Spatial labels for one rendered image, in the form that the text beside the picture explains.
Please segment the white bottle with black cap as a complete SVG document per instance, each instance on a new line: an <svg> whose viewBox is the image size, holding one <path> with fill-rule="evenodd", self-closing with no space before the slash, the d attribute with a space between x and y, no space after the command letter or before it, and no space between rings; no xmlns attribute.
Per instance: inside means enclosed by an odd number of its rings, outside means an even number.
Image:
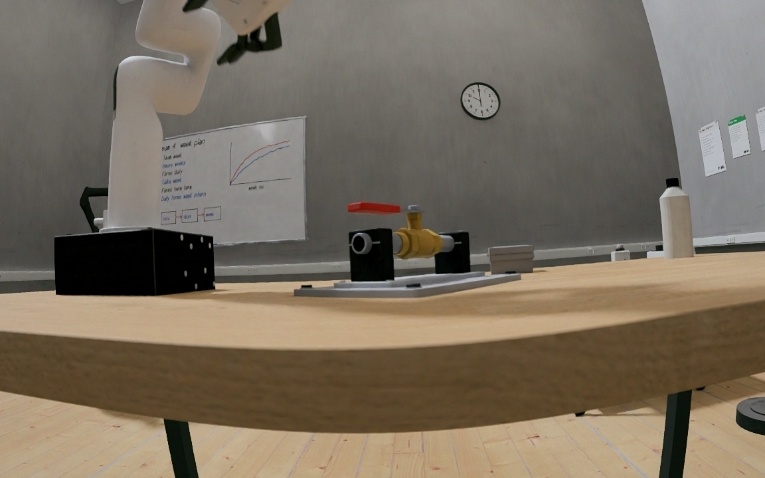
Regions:
<svg viewBox="0 0 765 478"><path fill-rule="evenodd" d="M667 179L667 188L659 199L664 258L691 258L693 233L689 195L679 188L678 178Z"/></svg>

